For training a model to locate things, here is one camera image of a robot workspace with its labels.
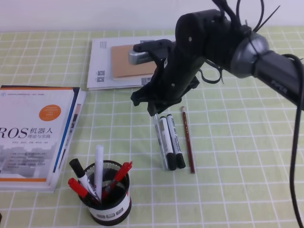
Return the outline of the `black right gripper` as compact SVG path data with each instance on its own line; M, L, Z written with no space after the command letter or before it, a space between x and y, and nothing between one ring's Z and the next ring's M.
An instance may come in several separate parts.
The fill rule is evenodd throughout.
M150 82L131 95L134 106L148 103L150 116L180 103L188 91L198 86L196 73L205 59L201 46L195 47L192 41L161 39L136 44L133 50L148 52L157 66Z

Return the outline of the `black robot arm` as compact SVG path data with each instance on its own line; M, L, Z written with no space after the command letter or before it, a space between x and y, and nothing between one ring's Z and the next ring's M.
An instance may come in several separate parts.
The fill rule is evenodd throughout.
M134 105L148 104L150 115L180 103L198 86L196 73L208 61L238 78L254 76L296 105L304 101L303 65L270 50L265 37L216 9L181 16L175 41L161 39L133 48L149 53L157 66L150 82L131 95Z

